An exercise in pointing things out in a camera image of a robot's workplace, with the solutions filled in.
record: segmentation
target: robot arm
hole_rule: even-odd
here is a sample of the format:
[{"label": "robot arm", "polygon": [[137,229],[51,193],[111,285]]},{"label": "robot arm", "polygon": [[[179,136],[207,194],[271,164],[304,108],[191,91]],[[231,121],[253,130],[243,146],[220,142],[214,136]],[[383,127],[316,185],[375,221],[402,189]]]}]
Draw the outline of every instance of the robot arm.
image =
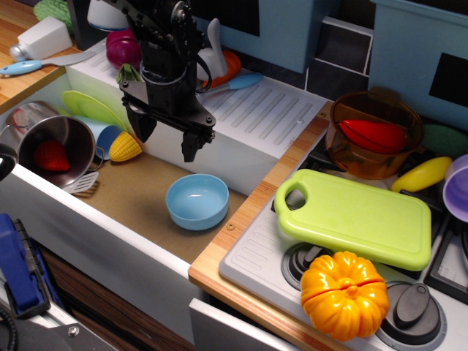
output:
[{"label": "robot arm", "polygon": [[216,120],[196,97],[203,34],[187,0],[104,1],[127,16],[142,51],[143,82],[120,83],[135,134],[146,142],[158,121],[179,129],[184,161],[193,162],[197,150],[214,139]]}]

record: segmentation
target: orange pumpkin toy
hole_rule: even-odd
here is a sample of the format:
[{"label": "orange pumpkin toy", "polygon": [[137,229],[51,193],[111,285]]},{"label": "orange pumpkin toy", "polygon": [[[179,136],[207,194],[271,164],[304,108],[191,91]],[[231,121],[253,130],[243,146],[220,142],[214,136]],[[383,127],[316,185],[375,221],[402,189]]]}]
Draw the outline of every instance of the orange pumpkin toy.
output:
[{"label": "orange pumpkin toy", "polygon": [[313,326],[339,341],[374,334],[390,308],[385,280],[371,261],[352,252],[317,257],[301,290]]}]

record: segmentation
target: translucent orange bowl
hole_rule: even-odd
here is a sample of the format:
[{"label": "translucent orange bowl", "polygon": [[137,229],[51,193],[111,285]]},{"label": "translucent orange bowl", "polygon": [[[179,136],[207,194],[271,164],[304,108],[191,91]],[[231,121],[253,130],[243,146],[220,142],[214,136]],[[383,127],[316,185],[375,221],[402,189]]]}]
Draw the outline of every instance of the translucent orange bowl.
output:
[{"label": "translucent orange bowl", "polygon": [[[395,154],[368,150],[343,133],[339,124],[344,120],[396,124],[404,130],[406,143]],[[422,143],[423,136],[423,122],[408,105],[373,91],[356,91],[338,98],[332,105],[325,146],[330,158],[348,173],[365,179],[385,179],[397,174]]]}]

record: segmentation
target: metal pot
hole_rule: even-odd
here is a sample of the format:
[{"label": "metal pot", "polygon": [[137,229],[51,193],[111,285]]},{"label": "metal pot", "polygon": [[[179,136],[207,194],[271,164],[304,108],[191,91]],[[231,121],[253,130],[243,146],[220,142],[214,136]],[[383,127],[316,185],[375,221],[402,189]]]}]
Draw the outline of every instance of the metal pot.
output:
[{"label": "metal pot", "polygon": [[[7,117],[6,125],[0,143],[16,151],[20,165],[52,184],[66,187],[90,170],[96,144],[91,130],[82,121],[61,116],[47,103],[35,101],[17,107]],[[69,160],[67,172],[43,170],[34,163],[37,146],[49,139],[64,146]]]}]

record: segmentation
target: light blue bowl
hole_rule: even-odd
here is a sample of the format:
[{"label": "light blue bowl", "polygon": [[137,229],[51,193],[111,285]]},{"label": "light blue bowl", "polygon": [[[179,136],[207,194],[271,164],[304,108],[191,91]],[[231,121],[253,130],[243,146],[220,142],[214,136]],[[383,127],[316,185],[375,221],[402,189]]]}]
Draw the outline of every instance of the light blue bowl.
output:
[{"label": "light blue bowl", "polygon": [[170,186],[166,205],[170,218],[178,226],[188,230],[209,229],[226,216],[229,189],[213,175],[187,175]]}]

